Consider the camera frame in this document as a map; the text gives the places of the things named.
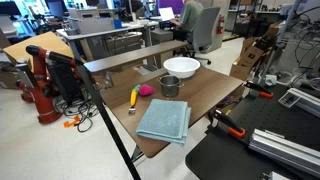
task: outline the floor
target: floor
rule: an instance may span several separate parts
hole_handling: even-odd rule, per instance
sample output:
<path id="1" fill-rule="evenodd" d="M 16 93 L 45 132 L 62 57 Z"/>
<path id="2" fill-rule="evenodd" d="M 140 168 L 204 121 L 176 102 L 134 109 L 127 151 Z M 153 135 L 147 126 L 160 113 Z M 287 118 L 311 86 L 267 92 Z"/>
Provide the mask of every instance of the floor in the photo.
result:
<path id="1" fill-rule="evenodd" d="M 222 47 L 203 55 L 212 60 L 207 68 L 229 74 L 240 54 L 243 39 L 224 42 Z M 0 89 L 0 179 L 132 179 L 102 118 L 93 118 L 85 133 L 65 129 L 66 117 L 41 125 L 34 104 L 20 99 L 21 91 Z M 108 110 L 129 154 L 135 144 Z M 170 144 L 156 157 L 142 157 L 135 166 L 142 179 L 196 180 L 185 165 L 186 154 L 205 136 L 208 120 L 203 118 L 189 130 L 187 143 Z"/>

